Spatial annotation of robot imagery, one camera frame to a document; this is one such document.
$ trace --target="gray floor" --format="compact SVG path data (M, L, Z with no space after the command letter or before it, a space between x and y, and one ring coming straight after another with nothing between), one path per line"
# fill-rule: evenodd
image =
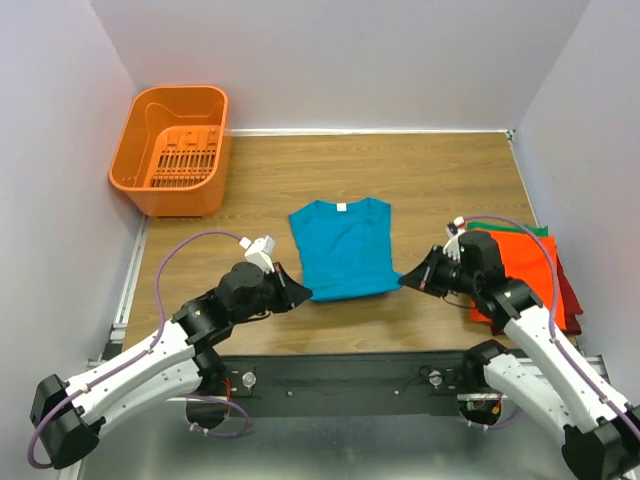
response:
M246 436L190 433L169 401L114 430L82 480L571 479L560 449L527 416L500 431L449 417L256 419Z

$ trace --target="orange plastic bin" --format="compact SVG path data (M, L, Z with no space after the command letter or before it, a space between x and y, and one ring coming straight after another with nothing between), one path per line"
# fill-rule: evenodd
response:
M231 151L227 95L157 87L135 99L109 179L143 213L202 217L222 205Z

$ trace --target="wooden table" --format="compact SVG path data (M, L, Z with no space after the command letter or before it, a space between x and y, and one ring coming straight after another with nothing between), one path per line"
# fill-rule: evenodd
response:
M404 273L459 215L499 213L533 222L504 134L245 137L234 139L224 206L210 218L153 220L136 286L125 348L158 323L153 282L164 256L204 229L276 238L273 259L302 278L288 215L321 199L372 196L392 205L393 263ZM165 268L167 316L217 285L242 250L222 236L204 237ZM442 300L403 288L351 301L306 302L286 315L236 327L221 354L282 354L466 349L491 338L486 325ZM502 337L504 343L513 345Z

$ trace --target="screw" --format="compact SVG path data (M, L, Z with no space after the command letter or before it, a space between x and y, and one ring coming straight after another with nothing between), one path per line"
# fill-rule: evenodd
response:
M242 376L242 384L249 389L256 384L256 380L253 372L247 372Z
M429 373L429 383L431 383L431 385L433 385L434 387L440 385L442 383L442 374L437 370Z

